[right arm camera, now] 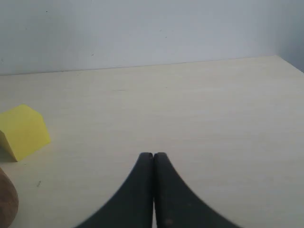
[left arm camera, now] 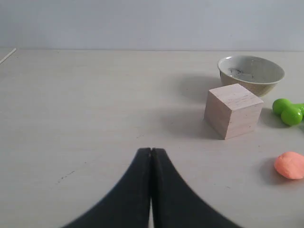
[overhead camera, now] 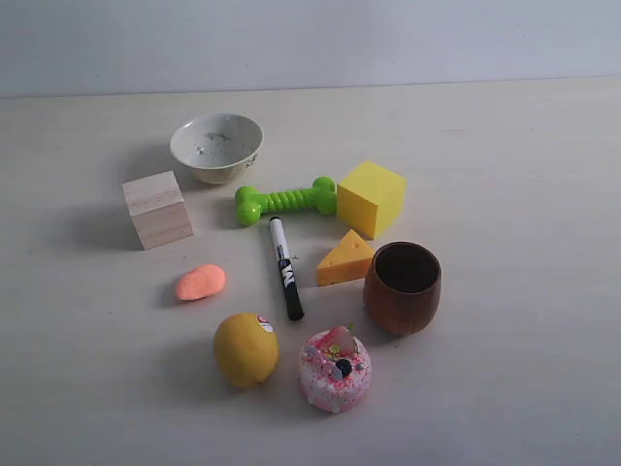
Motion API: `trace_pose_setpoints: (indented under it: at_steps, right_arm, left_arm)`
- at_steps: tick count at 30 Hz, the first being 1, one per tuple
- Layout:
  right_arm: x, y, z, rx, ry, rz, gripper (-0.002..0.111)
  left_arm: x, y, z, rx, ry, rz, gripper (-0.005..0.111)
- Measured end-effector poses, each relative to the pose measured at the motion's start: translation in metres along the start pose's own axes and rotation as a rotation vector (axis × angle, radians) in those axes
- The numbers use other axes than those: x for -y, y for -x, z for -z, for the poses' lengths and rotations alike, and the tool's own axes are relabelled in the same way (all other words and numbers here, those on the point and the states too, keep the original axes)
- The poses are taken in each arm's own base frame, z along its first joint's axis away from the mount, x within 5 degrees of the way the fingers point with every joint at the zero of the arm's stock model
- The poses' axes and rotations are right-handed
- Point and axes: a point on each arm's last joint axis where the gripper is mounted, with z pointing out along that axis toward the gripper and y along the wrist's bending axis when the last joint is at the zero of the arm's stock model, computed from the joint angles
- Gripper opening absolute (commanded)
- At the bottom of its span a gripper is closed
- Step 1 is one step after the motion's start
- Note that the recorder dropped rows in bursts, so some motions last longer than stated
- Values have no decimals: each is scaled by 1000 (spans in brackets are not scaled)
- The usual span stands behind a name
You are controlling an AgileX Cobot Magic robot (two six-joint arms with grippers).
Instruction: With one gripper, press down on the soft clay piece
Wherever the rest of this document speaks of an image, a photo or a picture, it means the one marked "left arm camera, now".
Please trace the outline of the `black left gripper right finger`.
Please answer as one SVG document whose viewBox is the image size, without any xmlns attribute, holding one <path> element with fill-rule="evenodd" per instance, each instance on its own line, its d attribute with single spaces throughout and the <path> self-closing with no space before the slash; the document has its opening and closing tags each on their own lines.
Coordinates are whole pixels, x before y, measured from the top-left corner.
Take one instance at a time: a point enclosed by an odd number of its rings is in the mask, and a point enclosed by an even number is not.
<svg viewBox="0 0 304 228">
<path fill-rule="evenodd" d="M 153 148 L 151 199 L 156 228 L 238 228 L 184 181 L 164 149 Z"/>
</svg>

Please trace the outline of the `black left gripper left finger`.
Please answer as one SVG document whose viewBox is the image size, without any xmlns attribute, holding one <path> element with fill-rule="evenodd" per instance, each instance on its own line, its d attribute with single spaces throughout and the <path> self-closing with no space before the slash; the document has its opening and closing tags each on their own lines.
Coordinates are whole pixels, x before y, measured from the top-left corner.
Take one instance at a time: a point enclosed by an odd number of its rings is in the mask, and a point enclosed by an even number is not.
<svg viewBox="0 0 304 228">
<path fill-rule="evenodd" d="M 66 228 L 147 228 L 151 149 L 138 149 L 125 174 L 90 210 L 65 225 Z"/>
</svg>

